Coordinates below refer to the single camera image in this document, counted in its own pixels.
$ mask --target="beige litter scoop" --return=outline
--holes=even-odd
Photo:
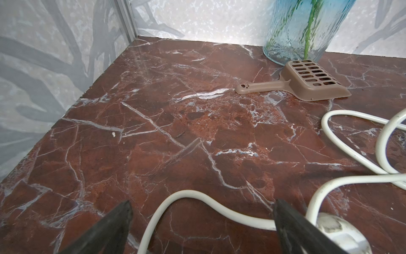
[[[307,102],[348,97],[347,88],[312,60],[290,61],[279,74],[279,80],[238,85],[238,94],[283,90]]]

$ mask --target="white cable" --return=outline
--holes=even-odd
[[[199,191],[193,190],[183,190],[178,191],[167,197],[158,207],[158,209],[153,214],[151,220],[148,223],[147,228],[145,229],[143,238],[141,239],[140,247],[138,248],[138,254],[145,254],[147,252],[147,248],[149,245],[149,241],[151,239],[152,233],[158,223],[159,219],[161,218],[162,214],[168,208],[168,206],[181,198],[194,198],[204,203],[208,204],[211,208],[216,210],[221,215],[233,220],[235,222],[259,229],[265,230],[272,230],[276,231],[275,221],[272,219],[260,219],[251,216],[247,216],[241,213],[237,213],[227,207],[223,206],[222,204],[218,203],[211,197],[203,194]]]
[[[376,159],[378,160],[379,165],[388,173],[397,174],[399,173],[395,170],[388,162],[386,157],[386,145],[388,143],[389,137],[392,132],[396,129],[396,127],[406,119],[406,109],[397,113],[390,122],[385,125],[382,129],[381,134],[379,135],[376,145],[375,145],[375,155]]]
[[[359,163],[363,164],[364,166],[366,166],[367,168],[369,168],[370,170],[372,170],[374,173],[378,174],[378,175],[385,175],[385,174],[389,174],[392,172],[387,172],[384,169],[380,168],[379,166],[375,165],[373,162],[371,162],[370,160],[368,160],[367,158],[365,158],[364,156],[362,156],[361,154],[357,153],[356,151],[354,151],[351,147],[349,147],[348,145],[346,145],[343,141],[341,141],[336,135],[334,135],[334,133],[331,131],[330,127],[328,126],[328,120],[330,119],[331,116],[333,115],[352,115],[352,116],[356,116],[356,117],[360,117],[363,119],[367,119],[367,120],[371,120],[374,122],[378,122],[381,124],[386,124],[389,122],[389,120],[380,118],[380,117],[376,117],[373,115],[368,115],[365,113],[361,113],[361,112],[357,112],[357,111],[352,111],[352,110],[334,110],[334,111],[330,111],[327,112],[323,118],[322,118],[322,128],[324,133],[327,135],[327,137],[336,145],[338,146],[341,150],[343,150],[346,154],[348,154],[349,156],[351,156],[352,158],[354,158],[356,161],[358,161]],[[401,129],[401,130],[406,130],[406,125],[404,124],[397,124],[397,120],[398,118],[392,118],[391,122],[395,122],[395,127]],[[393,182],[394,185],[406,190],[406,182],[402,181],[402,182]]]
[[[344,176],[328,181],[313,194],[306,212],[306,218],[310,223],[316,225],[317,215],[319,214],[320,206],[322,205],[324,198],[335,188],[354,183],[393,182],[397,180],[406,180],[406,174],[384,176]]]
[[[380,165],[382,165],[383,169],[380,168],[379,166],[375,165],[372,163],[370,160],[366,159],[356,151],[354,151],[351,147],[346,145],[344,142],[342,142],[339,138],[337,138],[336,135],[331,131],[331,129],[328,126],[328,120],[330,119],[331,116],[333,115],[352,115],[356,117],[360,117],[363,119],[371,120],[374,122],[378,122],[381,124],[387,124],[381,134],[378,137],[378,142],[376,144],[376,155],[378,158],[378,162]],[[392,168],[390,164],[388,163],[388,160],[386,158],[386,145],[388,142],[388,139],[393,132],[395,128],[399,128],[401,130],[406,130],[406,125],[400,124],[403,120],[406,119],[406,109],[402,110],[398,114],[396,114],[390,121],[376,117],[373,115],[368,115],[365,113],[357,112],[357,111],[352,111],[352,110],[335,110],[335,111],[330,111],[326,113],[323,118],[322,118],[322,128],[327,137],[335,144],[337,145],[341,150],[343,150],[345,153],[350,155],[352,158],[354,158],[356,161],[359,163],[363,164],[370,170],[372,170],[374,173],[378,174],[379,176],[346,176],[346,177],[341,177],[341,178],[336,178],[334,180],[328,181],[324,185],[322,185],[313,195],[312,199],[310,200],[309,203],[309,208],[306,212],[306,218],[313,224],[316,224],[317,220],[317,215],[319,213],[321,204],[324,200],[324,198],[330,193],[332,190],[334,190],[337,187],[340,187],[342,185],[347,185],[347,184],[354,184],[354,183],[373,183],[373,182],[391,182],[394,185],[405,189],[406,190],[406,174],[399,174],[397,170]],[[251,216],[247,216],[241,213],[237,213],[231,209],[228,209],[227,207],[221,205],[211,197],[207,196],[206,194],[203,194],[199,191],[194,191],[194,190],[183,190],[183,191],[178,191],[167,197],[158,207],[158,209],[155,211],[154,215],[152,216],[151,220],[148,223],[147,228],[145,229],[143,238],[141,239],[141,243],[138,249],[138,254],[145,254],[148,249],[149,241],[151,239],[152,233],[161,218],[162,214],[165,212],[165,210],[172,204],[174,201],[181,199],[181,198],[194,198],[198,199],[200,201],[203,201],[207,205],[209,205],[211,208],[222,214],[223,216],[253,227],[253,228],[259,228],[259,229],[265,229],[265,230],[273,230],[276,231],[276,226],[275,226],[275,221],[272,219],[261,219],[261,218],[255,218]]]

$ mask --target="wall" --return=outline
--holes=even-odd
[[[0,0],[0,180],[127,47],[109,0]]]
[[[263,45],[275,0],[130,0],[143,36]],[[406,1],[357,0],[327,51],[406,58]]]

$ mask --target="marble floor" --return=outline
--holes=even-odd
[[[319,64],[352,93],[304,102],[287,92],[241,96],[245,82],[278,79],[260,47],[146,38],[133,42],[35,145],[0,187],[0,245],[12,253],[56,253],[118,203],[134,218],[134,253],[155,209],[183,189],[226,207],[272,218],[276,199],[304,214],[323,183],[372,174],[335,147],[321,117],[350,109],[390,118],[406,105],[406,59],[325,53]],[[381,125],[336,116],[350,147],[375,161]],[[396,131],[390,163],[406,165]],[[405,253],[406,193],[391,184],[337,188],[321,211],[355,225],[375,254]],[[275,232],[230,221],[197,200],[162,217],[151,253],[280,253]]]

